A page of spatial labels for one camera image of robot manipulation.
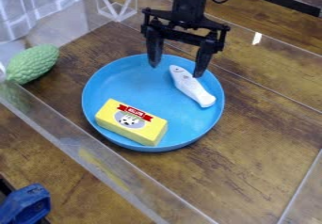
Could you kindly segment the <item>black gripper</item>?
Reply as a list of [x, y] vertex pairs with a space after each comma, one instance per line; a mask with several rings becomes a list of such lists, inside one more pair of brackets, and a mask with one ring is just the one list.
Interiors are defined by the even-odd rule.
[[[211, 0], [222, 4], [227, 0]], [[192, 76], [203, 76], [212, 55], [224, 49], [230, 27], [204, 17], [206, 0], [174, 0], [170, 11], [144, 8], [140, 33], [146, 37], [148, 63], [156, 68], [162, 62], [163, 40], [199, 46]]]

